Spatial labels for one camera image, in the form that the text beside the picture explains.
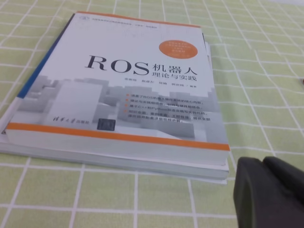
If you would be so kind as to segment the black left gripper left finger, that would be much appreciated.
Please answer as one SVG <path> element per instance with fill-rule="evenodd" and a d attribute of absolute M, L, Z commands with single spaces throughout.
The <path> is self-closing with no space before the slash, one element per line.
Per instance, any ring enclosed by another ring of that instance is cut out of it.
<path fill-rule="evenodd" d="M 304 226 L 304 202 L 256 158 L 239 158 L 233 199 L 240 228 Z"/>

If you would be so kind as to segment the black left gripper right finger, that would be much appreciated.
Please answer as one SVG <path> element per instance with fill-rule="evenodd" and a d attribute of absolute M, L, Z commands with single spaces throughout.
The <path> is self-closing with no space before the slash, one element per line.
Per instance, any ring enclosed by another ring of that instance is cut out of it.
<path fill-rule="evenodd" d="M 304 172 L 302 170 L 277 157 L 265 157 L 262 163 L 300 202 L 304 201 Z"/>

